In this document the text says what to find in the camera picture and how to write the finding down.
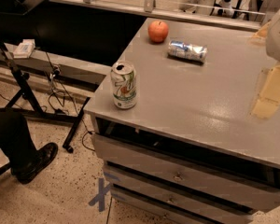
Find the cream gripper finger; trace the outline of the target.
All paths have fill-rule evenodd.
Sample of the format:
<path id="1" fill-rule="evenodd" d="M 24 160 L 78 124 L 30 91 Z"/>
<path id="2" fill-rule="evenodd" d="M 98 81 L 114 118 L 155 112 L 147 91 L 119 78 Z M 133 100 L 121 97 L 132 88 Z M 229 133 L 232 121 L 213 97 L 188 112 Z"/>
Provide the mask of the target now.
<path id="1" fill-rule="evenodd" d="M 259 92 L 252 114 L 260 119 L 270 118 L 280 107 L 280 63 L 268 72 Z"/>

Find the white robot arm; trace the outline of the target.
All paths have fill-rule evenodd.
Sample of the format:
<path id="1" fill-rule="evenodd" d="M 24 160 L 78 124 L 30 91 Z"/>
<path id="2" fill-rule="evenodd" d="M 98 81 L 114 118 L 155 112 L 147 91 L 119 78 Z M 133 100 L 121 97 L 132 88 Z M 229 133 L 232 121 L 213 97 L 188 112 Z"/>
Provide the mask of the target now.
<path id="1" fill-rule="evenodd" d="M 280 8 L 256 35 L 265 35 L 266 53 L 277 60 L 259 92 L 252 114 L 261 119 L 270 118 L 280 107 Z"/>

